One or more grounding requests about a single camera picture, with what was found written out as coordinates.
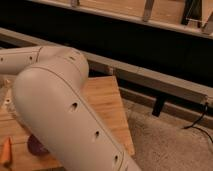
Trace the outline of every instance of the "metal frame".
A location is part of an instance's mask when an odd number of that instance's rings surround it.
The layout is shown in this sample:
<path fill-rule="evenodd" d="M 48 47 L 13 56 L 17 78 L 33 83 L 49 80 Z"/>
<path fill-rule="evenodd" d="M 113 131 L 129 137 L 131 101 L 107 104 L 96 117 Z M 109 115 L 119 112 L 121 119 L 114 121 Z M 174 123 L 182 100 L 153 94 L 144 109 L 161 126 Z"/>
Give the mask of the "metal frame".
<path fill-rule="evenodd" d="M 213 12 L 211 13 L 207 23 L 203 27 L 203 33 L 210 35 L 213 33 Z"/>
<path fill-rule="evenodd" d="M 197 22 L 197 27 L 201 28 L 202 20 L 202 1 L 201 0 L 187 0 L 185 1 L 185 9 L 181 24 L 188 25 L 189 21 Z"/>
<path fill-rule="evenodd" d="M 58 45 L 32 36 L 0 28 L 0 40 L 15 46 Z M 173 76 L 155 72 L 142 67 L 109 59 L 82 51 L 87 57 L 90 69 L 115 75 L 116 77 L 180 97 L 198 104 L 209 103 L 213 106 L 213 88 Z"/>
<path fill-rule="evenodd" d="M 70 0 L 71 7 L 77 7 L 79 5 L 79 0 Z"/>
<path fill-rule="evenodd" d="M 61 8 L 69 9 L 69 10 L 75 10 L 75 11 L 79 11 L 79 12 L 86 12 L 89 14 L 95 14 L 95 15 L 99 15 L 99 16 L 110 17 L 110 18 L 114 18 L 114 19 L 133 22 L 133 23 L 137 23 L 137 24 L 141 24 L 141 25 L 147 25 L 150 27 L 161 28 L 161 29 L 165 29 L 165 30 L 171 30 L 171 31 L 189 34 L 189 35 L 193 35 L 193 36 L 213 39 L 213 35 L 203 34 L 201 29 L 186 28 L 184 25 L 181 25 L 181 24 L 176 25 L 176 24 L 164 23 L 164 22 L 154 21 L 154 20 L 143 21 L 143 19 L 141 17 L 129 16 L 129 15 L 125 15 L 125 14 L 118 14 L 115 12 L 99 10 L 99 9 L 94 9 L 94 8 L 89 8 L 89 7 L 83 7 L 80 5 L 72 7 L 70 4 L 51 1 L 51 0 L 28 0 L 28 1 L 46 4 L 46 5 L 52 5 L 52 6 L 61 7 Z"/>
<path fill-rule="evenodd" d="M 145 9 L 143 13 L 143 21 L 147 22 L 151 18 L 152 8 L 154 6 L 155 0 L 146 0 Z"/>

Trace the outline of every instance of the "wooden table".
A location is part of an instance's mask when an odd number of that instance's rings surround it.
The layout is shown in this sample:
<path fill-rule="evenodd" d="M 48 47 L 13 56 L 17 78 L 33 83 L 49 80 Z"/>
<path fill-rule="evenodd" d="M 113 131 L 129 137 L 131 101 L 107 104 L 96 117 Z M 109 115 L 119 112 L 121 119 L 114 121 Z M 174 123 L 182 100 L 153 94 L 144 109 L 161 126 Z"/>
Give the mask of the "wooden table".
<path fill-rule="evenodd" d="M 118 141 L 124 145 L 130 155 L 133 155 L 134 147 L 116 78 L 112 76 L 90 78 L 85 84 L 83 93 Z M 5 99 L 9 97 L 10 91 L 7 92 Z M 8 136 L 12 139 L 13 171 L 41 170 L 61 166 L 51 155 L 36 157 L 28 152 L 26 142 L 29 132 L 7 112 L 4 103 L 0 108 L 0 151 L 2 142 Z"/>
<path fill-rule="evenodd" d="M 70 4 L 70 0 L 51 0 Z M 142 17 L 146 0 L 80 0 L 80 5 L 94 9 Z M 155 0 L 151 19 L 180 24 L 185 0 Z"/>

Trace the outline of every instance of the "purple vegetable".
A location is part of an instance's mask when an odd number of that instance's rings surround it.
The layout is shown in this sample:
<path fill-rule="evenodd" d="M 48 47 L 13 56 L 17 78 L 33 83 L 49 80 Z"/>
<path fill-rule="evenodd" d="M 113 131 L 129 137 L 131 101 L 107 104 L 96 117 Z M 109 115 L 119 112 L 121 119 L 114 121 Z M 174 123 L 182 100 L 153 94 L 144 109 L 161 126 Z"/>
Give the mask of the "purple vegetable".
<path fill-rule="evenodd" d="M 40 143 L 40 141 L 32 134 L 27 142 L 28 150 L 35 156 L 48 154 L 49 151 Z"/>

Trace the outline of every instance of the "gray floor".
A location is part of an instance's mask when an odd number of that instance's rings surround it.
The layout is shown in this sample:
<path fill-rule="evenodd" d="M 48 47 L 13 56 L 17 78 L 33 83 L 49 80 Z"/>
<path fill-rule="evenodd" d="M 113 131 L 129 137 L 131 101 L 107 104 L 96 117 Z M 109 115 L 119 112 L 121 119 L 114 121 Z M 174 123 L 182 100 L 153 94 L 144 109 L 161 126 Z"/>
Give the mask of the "gray floor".
<path fill-rule="evenodd" d="M 191 122 L 167 113 L 157 118 L 151 115 L 150 107 L 127 99 L 123 103 L 136 150 L 133 158 L 143 171 L 213 170 L 210 140 L 197 130 L 181 129 Z M 201 128 L 213 135 L 212 129 Z"/>

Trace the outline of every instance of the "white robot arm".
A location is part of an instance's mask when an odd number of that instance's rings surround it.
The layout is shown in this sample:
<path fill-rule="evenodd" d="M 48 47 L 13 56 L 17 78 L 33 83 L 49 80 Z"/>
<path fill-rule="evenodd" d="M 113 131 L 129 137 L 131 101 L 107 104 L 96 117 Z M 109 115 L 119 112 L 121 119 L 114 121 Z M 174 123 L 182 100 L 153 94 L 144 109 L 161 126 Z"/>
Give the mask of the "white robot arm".
<path fill-rule="evenodd" d="M 63 46 L 0 51 L 21 120 L 69 171 L 140 171 L 81 94 L 88 63 Z"/>

